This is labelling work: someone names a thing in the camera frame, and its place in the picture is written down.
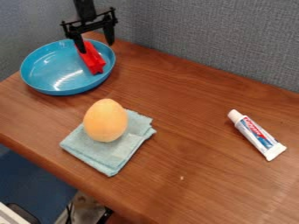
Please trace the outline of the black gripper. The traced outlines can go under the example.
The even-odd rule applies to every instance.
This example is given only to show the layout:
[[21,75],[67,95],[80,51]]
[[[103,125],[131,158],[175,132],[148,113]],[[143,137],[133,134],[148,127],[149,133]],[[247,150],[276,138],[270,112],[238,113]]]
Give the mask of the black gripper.
[[112,46],[115,43],[115,25],[117,23],[116,8],[108,7],[97,9],[93,0],[72,0],[76,9],[75,18],[63,21],[60,26],[64,33],[71,34],[71,39],[80,53],[85,53],[84,41],[81,33],[101,29],[107,43]]

